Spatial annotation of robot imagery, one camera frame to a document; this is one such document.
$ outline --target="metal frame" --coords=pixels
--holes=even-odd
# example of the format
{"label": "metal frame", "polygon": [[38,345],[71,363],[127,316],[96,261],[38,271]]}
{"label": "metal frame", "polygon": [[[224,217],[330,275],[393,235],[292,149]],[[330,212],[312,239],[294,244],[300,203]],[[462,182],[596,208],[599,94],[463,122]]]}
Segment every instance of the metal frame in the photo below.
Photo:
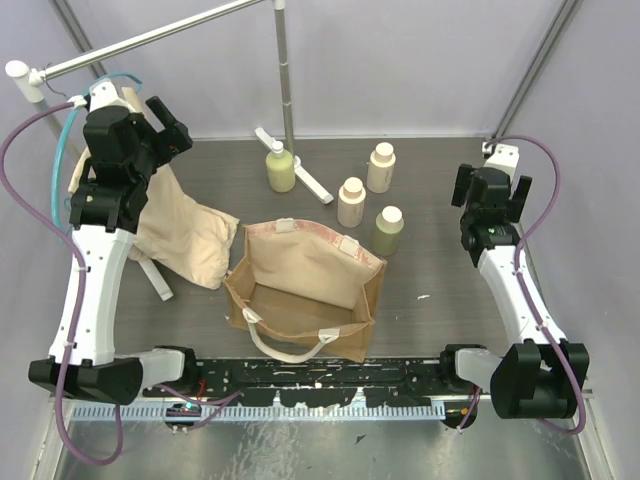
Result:
{"label": "metal frame", "polygon": [[[82,25],[78,21],[73,11],[73,8],[69,5],[69,1],[68,0],[49,0],[49,1],[51,5],[54,7],[65,30],[67,31],[69,37],[72,39],[76,47],[81,52],[89,52],[93,50],[93,46],[91,45],[90,40],[88,39],[84,29],[82,28]],[[583,0],[563,0],[562,1],[562,4],[558,8],[558,11],[556,12],[555,17],[551,22],[551,25],[549,26],[547,32],[545,33],[542,39],[542,42],[540,43],[536,51],[536,54],[531,61],[531,64],[529,65],[526,73],[524,74],[524,76],[522,77],[522,80],[520,81],[520,84],[518,85],[518,88],[513,94],[509,102],[509,106],[507,107],[507,109],[505,110],[505,113],[500,119],[500,122],[498,123],[498,127],[496,128],[496,131],[493,137],[499,137],[501,135],[504,135],[506,131],[509,129],[509,127],[511,126],[513,119],[515,118],[517,112],[520,110],[520,107],[522,106],[522,103],[527,97],[527,94],[531,90],[531,87],[537,80],[544,66],[547,64],[553,52],[553,49],[558,43],[560,35],[566,30],[566,27],[568,26],[569,21],[571,20],[571,18],[573,18],[573,15],[575,15],[576,11],[582,4],[582,1]],[[290,89],[291,84],[289,81],[289,65],[288,65],[288,59],[287,59],[284,10],[276,9],[275,14],[276,14],[276,32],[278,37],[278,58],[280,62],[280,88],[282,90],[282,108],[283,108],[283,117],[284,117],[284,125],[285,125],[285,136],[287,141],[287,148],[289,151],[293,153],[294,152],[293,115],[292,115],[292,109],[291,109],[291,89]],[[89,68],[92,70],[96,78],[106,73],[106,69],[104,68],[104,65],[100,60],[95,60],[93,63],[89,64]],[[58,74],[48,73],[47,78],[53,78],[54,76],[58,76]]]}
{"label": "metal frame", "polygon": [[551,25],[549,25],[549,29],[545,33],[545,36],[542,39],[529,68],[527,69],[527,72],[524,74],[524,77],[522,77],[520,85],[518,85],[516,92],[513,94],[513,97],[511,97],[507,110],[502,115],[500,123],[498,123],[498,128],[493,134],[494,138],[504,135],[511,126],[513,119],[524,103],[531,87],[536,82],[540,72],[549,61],[549,58],[553,53],[553,49],[558,44],[560,35],[566,30],[569,25],[569,21],[578,11],[580,5],[582,5],[582,0],[562,1],[562,5],[558,8],[556,16],[551,22]]}
{"label": "metal frame", "polygon": [[[238,10],[242,10],[246,7],[250,7],[257,3],[261,3],[264,0],[235,0],[225,5],[221,5],[216,8],[212,8],[205,12],[192,15],[183,20],[170,23],[160,28],[150,30],[148,32],[136,35],[127,40],[114,43],[103,48],[96,50],[90,50],[92,48],[82,25],[75,16],[73,9],[68,3],[68,0],[49,0],[52,7],[56,11],[56,14],[60,18],[62,25],[67,31],[69,37],[76,45],[76,47],[85,52],[79,57],[67,60],[66,62],[52,65],[41,70],[33,70],[29,77],[29,84],[32,87],[39,87],[44,82],[53,78],[60,77],[74,70],[78,70],[82,67],[89,67],[94,76],[99,77],[106,73],[102,60],[119,55],[124,52],[128,52],[135,48],[141,47],[161,38],[168,37],[170,35],[182,32],[197,25],[209,22],[215,18],[228,15]],[[287,37],[285,30],[285,0],[274,0],[273,8],[275,12],[275,24],[276,24],[276,38],[278,42],[278,61],[280,68],[280,87],[282,91],[282,114],[284,122],[285,137],[288,150],[294,153],[294,133],[293,133],[293,110],[291,105],[291,82],[289,79],[289,62],[287,58]],[[47,108],[46,102],[41,108]],[[60,135],[60,128],[57,125],[51,125],[51,130],[54,135]]]}
{"label": "metal frame", "polygon": [[[49,0],[49,3],[53,7],[62,23],[62,26],[69,35],[69,38],[78,49],[80,53],[85,53],[93,50],[93,45],[89,40],[89,37],[82,28],[82,24],[76,17],[73,8],[69,5],[69,0]],[[96,62],[93,65],[89,65],[89,69],[93,76],[98,79],[107,74],[107,69],[102,62]]]}

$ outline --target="gray floor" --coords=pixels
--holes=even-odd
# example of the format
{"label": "gray floor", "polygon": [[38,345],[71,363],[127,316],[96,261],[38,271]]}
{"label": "gray floor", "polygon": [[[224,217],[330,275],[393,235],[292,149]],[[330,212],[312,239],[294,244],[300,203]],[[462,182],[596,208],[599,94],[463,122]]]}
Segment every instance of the gray floor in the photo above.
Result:
{"label": "gray floor", "polygon": [[[265,150],[257,141],[203,142],[172,163],[184,191],[204,205],[250,224],[282,217],[314,220],[368,247],[376,215],[399,207],[406,227],[389,258],[370,356],[436,356],[447,343],[479,343],[506,351],[504,327],[489,288],[460,246],[461,210],[449,202],[458,165],[480,165],[480,139],[391,140],[398,163],[391,189],[368,193],[364,220],[341,227],[337,205],[323,206],[298,183],[288,194],[268,185]],[[376,140],[297,142],[303,165],[336,194],[349,176],[366,178]],[[242,258],[236,237],[231,265]],[[222,290],[197,287],[161,269],[175,297],[160,301],[142,270],[127,262],[116,314],[119,353],[155,345],[193,347],[200,357],[260,356],[245,331],[227,325]]]}
{"label": "gray floor", "polygon": [[[107,456],[114,425],[72,422],[76,445]],[[125,453],[88,467],[63,451],[56,479],[389,480],[590,478],[575,437],[534,420],[501,420],[488,401],[462,435],[440,422],[212,423],[171,435],[159,422],[126,422]]]}

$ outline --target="purple tube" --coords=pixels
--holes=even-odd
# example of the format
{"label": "purple tube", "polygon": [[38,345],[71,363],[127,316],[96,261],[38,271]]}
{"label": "purple tube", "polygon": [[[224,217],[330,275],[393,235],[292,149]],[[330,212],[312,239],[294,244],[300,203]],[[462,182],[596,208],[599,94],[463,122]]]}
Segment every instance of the purple tube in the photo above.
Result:
{"label": "purple tube", "polygon": [[587,412],[584,404],[584,397],[582,396],[582,389],[580,388],[580,385],[578,385],[578,379],[573,373],[573,369],[571,368],[571,365],[569,365],[569,361],[567,360],[567,357],[565,357],[564,354],[562,353],[562,350],[560,349],[560,345],[558,345],[558,342],[553,338],[553,335],[551,335],[551,332],[549,332],[549,329],[544,326],[544,320],[542,319],[542,315],[540,315],[540,312],[536,308],[533,298],[531,297],[531,292],[529,292],[529,288],[527,287],[527,284],[524,281],[524,276],[522,275],[522,273],[520,273],[520,252],[522,252],[522,249],[526,245],[529,237],[531,237],[533,232],[535,232],[536,229],[547,218],[547,216],[549,215],[549,212],[551,212],[551,209],[556,203],[558,194],[560,193],[560,183],[561,183],[560,165],[558,164],[558,160],[556,159],[553,152],[549,150],[549,147],[547,147],[540,140],[537,140],[533,137],[528,137],[526,135],[504,135],[502,137],[494,138],[488,141],[487,146],[495,145],[496,143],[500,143],[504,140],[522,140],[524,142],[528,142],[537,146],[544,153],[547,154],[547,156],[549,157],[549,160],[551,160],[551,164],[553,165],[553,171],[555,173],[555,182],[553,186],[553,194],[551,195],[551,200],[549,200],[549,204],[547,205],[547,208],[544,209],[544,212],[542,212],[542,215],[540,215],[540,218],[538,218],[538,220],[536,220],[533,226],[529,230],[527,230],[527,232],[522,236],[522,238],[518,242],[518,245],[516,245],[516,251],[513,258],[513,263],[516,271],[516,278],[518,280],[518,284],[520,284],[520,289],[522,290],[522,294],[524,295],[525,301],[527,302],[527,305],[529,306],[529,309],[533,314],[533,318],[535,319],[536,323],[540,327],[540,331],[549,342],[549,345],[551,345],[551,348],[553,349],[554,353],[558,356],[558,360],[560,361],[560,364],[562,365],[563,370],[567,374],[567,378],[569,379],[569,383],[571,384],[571,389],[573,390],[573,394],[575,395],[576,401],[578,403],[578,423],[574,428],[567,429],[564,427],[560,427],[558,425],[555,425],[554,423],[549,422],[548,420],[541,420],[541,422],[544,423],[546,426],[550,427],[551,429],[556,430],[557,432],[566,433],[568,435],[577,435],[578,433],[582,432],[582,430],[584,430],[584,427],[587,424]]}
{"label": "purple tube", "polygon": [[78,328],[78,320],[80,319],[80,310],[82,308],[82,301],[84,300],[84,291],[87,282],[87,272],[86,272],[86,263],[84,258],[82,257],[82,252],[78,249],[78,247],[73,243],[71,238],[68,238],[64,232],[59,230],[51,221],[38,212],[32,205],[29,204],[24,198],[20,196],[18,192],[16,192],[13,185],[9,182],[7,178],[7,174],[5,172],[5,157],[7,155],[7,150],[13,141],[20,135],[24,130],[28,127],[36,123],[38,120],[51,115],[60,110],[64,110],[66,108],[73,107],[73,103],[63,103],[61,105],[57,105],[55,107],[51,107],[45,112],[37,113],[33,115],[31,118],[25,120],[18,127],[16,127],[6,138],[6,140],[2,143],[2,147],[0,147],[0,182],[4,186],[4,188],[9,192],[9,195],[22,207],[24,208],[31,216],[35,217],[40,223],[42,223],[45,227],[55,233],[62,242],[71,249],[73,256],[76,258],[78,262],[78,266],[80,267],[79,271],[79,281],[78,281],[78,293],[76,295],[76,303],[73,307],[73,313],[71,315],[71,322],[69,324],[69,330],[67,332],[67,343],[68,345],[64,349],[64,354],[62,355],[62,362],[60,364],[60,372],[58,374],[58,381],[56,384],[56,393],[55,393],[55,415],[56,415],[56,425],[58,427],[58,433],[60,434],[60,438],[64,445],[73,453],[73,455],[88,465],[94,466],[104,466],[113,463],[120,452],[122,451],[122,443],[123,443],[123,433],[122,433],[122,419],[120,418],[120,407],[116,405],[115,414],[116,414],[116,432],[117,432],[117,444],[116,449],[113,454],[105,459],[98,459],[90,457],[85,453],[81,452],[71,441],[69,437],[69,432],[64,425],[64,418],[62,416],[62,397],[64,393],[64,381],[67,376],[67,369],[69,367],[69,361],[71,360],[71,349],[73,345],[73,341],[75,339],[76,330]]}
{"label": "purple tube", "polygon": [[471,405],[469,405],[469,408],[467,409],[467,413],[464,414],[464,417],[462,417],[462,421],[460,422],[460,425],[458,425],[458,431],[460,433],[462,433],[462,428],[467,424],[467,422],[469,421],[469,417],[471,416],[473,411],[478,406],[478,403],[480,402],[480,394],[482,393],[482,389],[480,387],[475,387],[475,389],[476,391],[473,393],[473,400],[471,400]]}

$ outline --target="gray wall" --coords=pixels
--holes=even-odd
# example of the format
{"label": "gray wall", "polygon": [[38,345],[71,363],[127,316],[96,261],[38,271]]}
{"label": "gray wall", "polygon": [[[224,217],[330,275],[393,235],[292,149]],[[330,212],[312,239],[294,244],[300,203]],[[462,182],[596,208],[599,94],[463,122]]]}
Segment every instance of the gray wall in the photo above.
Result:
{"label": "gray wall", "polygon": [[[226,1],[70,4],[100,47]],[[492,132],[560,3],[288,0],[296,134]],[[138,73],[196,137],[282,132],[271,1],[106,64]]]}
{"label": "gray wall", "polygon": [[[637,478],[640,396],[640,3],[585,1],[517,116],[511,133],[547,142],[562,167],[555,212],[530,242],[558,323],[591,354],[590,377],[620,478]],[[551,168],[531,148],[524,212],[548,201]]]}
{"label": "gray wall", "polygon": [[[32,107],[4,76],[8,60],[42,67],[74,49],[46,1],[1,0],[0,137],[33,114]],[[78,91],[90,77],[79,73],[53,83]],[[61,97],[50,96],[52,104]],[[25,132],[10,149],[7,174],[18,191],[49,211],[49,184],[55,140],[46,125]],[[69,277],[66,247],[46,232],[0,188],[0,379],[5,393],[0,429],[2,478],[26,479],[42,441],[47,394],[27,380],[31,360],[46,358],[60,316]]]}

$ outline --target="white strap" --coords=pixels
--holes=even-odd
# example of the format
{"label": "white strap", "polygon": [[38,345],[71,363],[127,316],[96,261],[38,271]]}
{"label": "white strap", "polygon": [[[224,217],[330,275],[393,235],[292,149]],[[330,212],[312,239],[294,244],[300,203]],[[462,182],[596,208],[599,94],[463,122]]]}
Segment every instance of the white strap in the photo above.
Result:
{"label": "white strap", "polygon": [[358,253],[358,248],[360,247],[360,243],[355,239],[351,238],[348,235],[342,237],[342,241],[340,242],[340,251],[346,253],[351,257],[355,257],[356,253]]}
{"label": "white strap", "polygon": [[276,220],[276,233],[293,232],[296,222],[293,218],[279,218]]}
{"label": "white strap", "polygon": [[303,353],[302,355],[291,355],[288,353],[280,352],[274,348],[271,348],[267,344],[265,344],[258,332],[256,331],[255,324],[262,321],[262,317],[258,315],[256,312],[251,310],[250,308],[245,308],[242,310],[242,315],[244,319],[247,321],[247,325],[249,327],[249,333],[251,334],[251,340],[255,343],[258,350],[260,350],[265,355],[269,355],[271,358],[275,358],[276,360],[280,360],[284,363],[302,363],[306,362],[310,358],[322,350],[327,343],[331,343],[340,337],[340,329],[339,328],[324,328],[318,332],[318,344],[309,350],[307,353]]}

